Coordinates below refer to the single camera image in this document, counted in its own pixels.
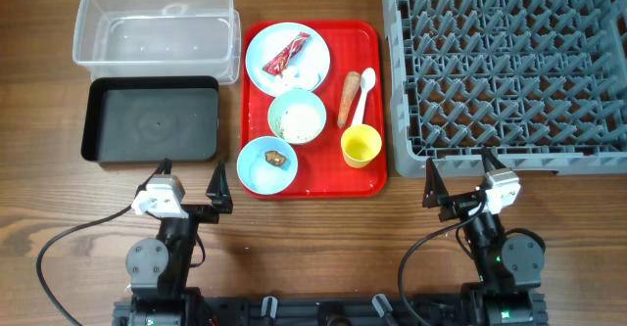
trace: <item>wooden surface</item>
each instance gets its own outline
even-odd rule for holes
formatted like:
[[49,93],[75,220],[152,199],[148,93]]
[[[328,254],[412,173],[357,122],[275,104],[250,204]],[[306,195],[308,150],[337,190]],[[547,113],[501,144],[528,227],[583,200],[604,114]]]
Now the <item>wooden surface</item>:
[[[243,29],[261,20],[361,19],[383,35],[381,0],[234,1]],[[101,167],[80,157],[90,79],[72,61],[78,2],[0,0],[0,325],[66,324],[37,282],[37,253],[55,234],[128,205],[154,167]],[[390,66],[383,42],[387,111]],[[423,180],[394,170],[390,137],[390,178],[374,198],[259,202],[242,191],[235,174],[239,83],[220,94],[218,150],[228,160],[235,209],[218,226],[201,227],[208,259],[188,284],[207,297],[398,295],[397,267],[406,249],[443,225],[437,211],[420,206]],[[175,167],[186,202],[204,200],[214,166]],[[458,193],[477,182],[447,184]],[[626,176],[522,175],[522,194],[503,223],[547,241],[541,291],[553,325],[625,323],[626,184]],[[84,324],[110,324],[113,302],[130,296],[125,255],[156,232],[154,219],[127,214],[71,235],[44,260],[50,287]],[[406,276],[412,292],[455,292],[477,279],[453,235],[425,246]]]

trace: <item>light blue bowl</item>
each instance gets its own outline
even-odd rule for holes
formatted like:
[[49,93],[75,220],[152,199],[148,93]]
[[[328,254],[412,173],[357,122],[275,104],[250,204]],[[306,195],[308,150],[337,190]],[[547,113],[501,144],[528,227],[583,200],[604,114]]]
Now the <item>light blue bowl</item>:
[[[302,134],[303,136],[307,136],[303,140],[295,140],[295,139],[286,139],[283,137],[283,133],[280,129],[280,119],[285,115],[285,111],[294,105],[306,105],[311,107],[317,116],[320,119],[320,129],[317,133],[313,134]],[[270,126],[270,130],[277,137],[287,141],[290,144],[294,145],[302,145],[307,144],[308,142],[314,140],[316,136],[318,136],[324,126],[326,125],[326,108],[324,104],[313,92],[296,89],[292,91],[288,91],[272,101],[270,104],[270,108],[267,110],[267,124]]]
[[[278,151],[287,158],[281,167],[265,161],[266,151]],[[248,143],[237,158],[237,175],[244,186],[253,193],[272,195],[287,188],[298,169],[298,158],[294,149],[285,141],[263,136]]]

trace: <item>red tray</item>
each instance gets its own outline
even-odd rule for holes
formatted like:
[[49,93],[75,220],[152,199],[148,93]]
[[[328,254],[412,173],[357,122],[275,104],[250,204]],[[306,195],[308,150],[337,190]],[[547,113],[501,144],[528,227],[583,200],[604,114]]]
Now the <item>red tray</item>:
[[[260,22],[252,25],[244,36],[244,51],[248,49],[253,37],[274,23],[280,22]],[[326,42],[331,54],[329,73],[314,91],[326,107],[326,125],[312,142],[306,145],[292,145],[298,156],[298,172],[289,187],[275,195],[258,195],[246,188],[244,190],[260,199],[354,198],[374,195],[383,188],[387,180],[385,144],[381,153],[365,168],[349,167],[342,157],[340,138],[353,119],[360,95],[358,94],[353,102],[348,124],[344,129],[337,126],[337,114],[346,74],[351,70],[362,72],[366,68],[374,68],[377,80],[368,94],[363,122],[377,129],[385,142],[379,68],[381,62],[376,31],[369,24],[359,21],[297,23],[316,30]],[[251,140],[273,135],[267,124],[267,110],[274,98],[266,95],[251,82],[246,72],[245,61],[246,52],[242,56],[240,150]]]

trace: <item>clear plastic container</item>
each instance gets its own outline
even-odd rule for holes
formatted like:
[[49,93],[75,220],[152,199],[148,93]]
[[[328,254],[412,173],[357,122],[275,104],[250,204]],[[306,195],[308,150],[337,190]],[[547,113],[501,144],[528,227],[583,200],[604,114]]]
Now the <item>clear plastic container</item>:
[[104,76],[239,76],[233,0],[81,0],[72,57]]

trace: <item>carrot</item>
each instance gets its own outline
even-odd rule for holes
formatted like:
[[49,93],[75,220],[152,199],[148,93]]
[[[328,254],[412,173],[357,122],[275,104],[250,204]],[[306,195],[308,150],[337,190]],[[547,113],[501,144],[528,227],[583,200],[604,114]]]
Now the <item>carrot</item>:
[[346,125],[346,119],[349,117],[351,105],[360,89],[362,75],[356,71],[349,71],[344,79],[344,88],[342,89],[342,100],[340,101],[340,112],[337,117],[337,126],[343,128]]

